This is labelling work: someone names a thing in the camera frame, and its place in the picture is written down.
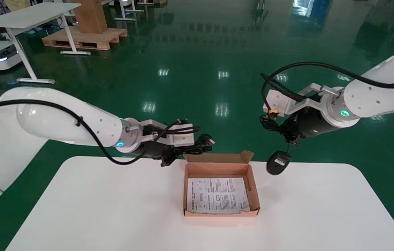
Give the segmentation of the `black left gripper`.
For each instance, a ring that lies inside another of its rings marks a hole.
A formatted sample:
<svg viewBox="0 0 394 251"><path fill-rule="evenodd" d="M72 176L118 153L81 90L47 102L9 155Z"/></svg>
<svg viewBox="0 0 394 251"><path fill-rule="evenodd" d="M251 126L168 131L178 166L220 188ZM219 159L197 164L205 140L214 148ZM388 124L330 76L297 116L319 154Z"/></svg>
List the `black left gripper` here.
<svg viewBox="0 0 394 251"><path fill-rule="evenodd" d="M181 149L152 141L141 143L141 152L144 153L143 156L145 157L161 161L161 167L170 166L183 154Z"/></svg>

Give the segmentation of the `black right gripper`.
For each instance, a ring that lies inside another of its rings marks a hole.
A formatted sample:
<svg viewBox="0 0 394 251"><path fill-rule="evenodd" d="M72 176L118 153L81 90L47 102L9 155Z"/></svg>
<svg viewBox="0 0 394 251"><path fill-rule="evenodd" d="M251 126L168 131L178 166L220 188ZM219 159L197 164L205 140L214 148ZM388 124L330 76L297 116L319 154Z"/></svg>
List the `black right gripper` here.
<svg viewBox="0 0 394 251"><path fill-rule="evenodd" d="M312 107L304 107L286 119L286 139L293 146L299 146L304 138L315 137L333 131L321 112Z"/></svg>

